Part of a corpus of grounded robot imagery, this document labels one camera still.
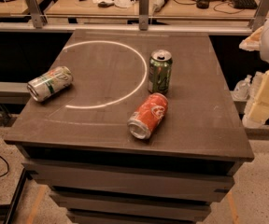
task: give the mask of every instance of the concrete floor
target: concrete floor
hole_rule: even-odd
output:
[[[22,154],[3,140],[9,129],[3,127],[0,118],[0,155],[10,166],[8,175],[0,178],[0,204],[11,202],[22,170]],[[236,173],[234,187],[220,203],[212,203],[212,213],[203,224],[269,224],[269,141],[250,140],[250,143],[255,160],[245,163]],[[5,170],[5,163],[0,160],[0,174]],[[49,194],[47,186],[27,180],[12,223],[71,224],[66,210],[58,207]]]

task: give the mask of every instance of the brown tabletop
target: brown tabletop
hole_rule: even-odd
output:
[[[149,57],[172,53],[169,108],[148,141],[126,125],[148,97]],[[204,34],[76,30],[52,67],[72,85],[31,99],[6,136],[11,144],[173,157],[251,161],[253,153],[209,37]]]

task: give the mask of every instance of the soda can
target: soda can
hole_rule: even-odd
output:
[[[169,89],[172,72],[172,55],[164,49],[152,52],[149,59],[149,85],[151,93],[158,92],[166,94]]]
[[[65,66],[58,66],[29,81],[27,89],[36,101],[42,102],[56,92],[68,87],[72,80],[70,70]]]
[[[139,139],[149,139],[168,109],[168,101],[160,93],[151,94],[128,119],[131,134]]]

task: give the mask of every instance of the white bottle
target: white bottle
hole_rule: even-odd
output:
[[[233,91],[233,98],[236,100],[247,100],[249,94],[250,87],[250,79],[251,75],[247,75],[247,77],[243,80],[240,80]]]

